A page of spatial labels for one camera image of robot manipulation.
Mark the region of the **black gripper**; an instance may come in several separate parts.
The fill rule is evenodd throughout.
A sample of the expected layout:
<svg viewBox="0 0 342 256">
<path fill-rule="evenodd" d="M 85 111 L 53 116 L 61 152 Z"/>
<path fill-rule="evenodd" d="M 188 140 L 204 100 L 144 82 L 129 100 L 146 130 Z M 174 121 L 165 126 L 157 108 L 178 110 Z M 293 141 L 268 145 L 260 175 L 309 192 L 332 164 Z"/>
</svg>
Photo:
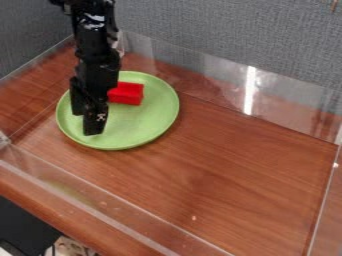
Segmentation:
<svg viewBox="0 0 342 256">
<path fill-rule="evenodd" d="M 101 134 L 108 118 L 106 91 L 117 84 L 118 52 L 112 48 L 118 29 L 114 0 L 48 0 L 70 17 L 78 58 L 69 80 L 72 114 L 82 114 L 85 136 Z M 82 97 L 82 91 L 90 96 Z"/>
</svg>

